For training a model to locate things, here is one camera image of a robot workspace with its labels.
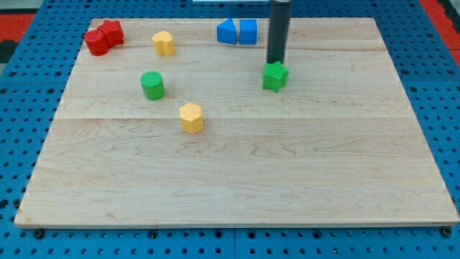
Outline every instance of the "yellow hexagonal block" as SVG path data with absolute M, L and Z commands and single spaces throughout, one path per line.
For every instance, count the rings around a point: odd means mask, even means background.
M 157 55 L 174 55 L 173 36 L 166 31 L 158 32 L 152 37 L 153 47 Z
M 203 129 L 201 106 L 188 103 L 179 109 L 179 117 L 183 131 L 195 134 Z

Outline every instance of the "table surface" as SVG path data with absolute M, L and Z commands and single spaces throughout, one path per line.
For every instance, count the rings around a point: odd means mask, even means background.
M 296 0 L 294 17 L 374 17 L 459 208 L 460 70 L 415 0 Z M 17 205 L 94 17 L 268 17 L 255 4 L 46 0 L 0 78 L 0 257 L 457 258 L 460 226 L 364 229 L 21 230 Z
M 27 228 L 381 227 L 459 221 L 373 19 L 292 19 L 280 93 L 223 19 L 121 19 L 125 44 L 84 45 L 16 216 Z M 102 24 L 93 20 L 90 29 Z M 158 56 L 166 29 L 176 54 Z M 166 95 L 143 97 L 161 72 Z M 205 128 L 182 132 L 200 104 Z

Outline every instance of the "green cylinder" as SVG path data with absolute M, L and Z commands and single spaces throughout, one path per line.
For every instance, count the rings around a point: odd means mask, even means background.
M 145 98 L 149 100 L 158 100 L 165 95 L 165 86 L 163 78 L 157 71 L 149 71 L 141 76 L 142 90 Z

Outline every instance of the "wooden board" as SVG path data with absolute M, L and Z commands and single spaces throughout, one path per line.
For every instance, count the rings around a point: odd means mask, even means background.
M 254 46 L 222 19 L 123 19 L 126 44 L 83 45 L 16 216 L 24 228 L 386 227 L 459 216 L 373 19 L 293 19 L 288 84 L 262 90 Z M 102 23 L 94 20 L 93 29 Z M 156 56 L 168 30 L 176 55 Z M 161 72 L 166 96 L 143 97 Z M 204 129 L 180 128 L 179 107 Z

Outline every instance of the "blue cube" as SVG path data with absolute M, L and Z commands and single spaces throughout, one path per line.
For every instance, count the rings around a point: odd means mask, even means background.
M 239 20 L 239 44 L 241 45 L 257 44 L 257 20 L 256 19 Z
M 236 45 L 236 27 L 232 19 L 217 25 L 217 41 Z

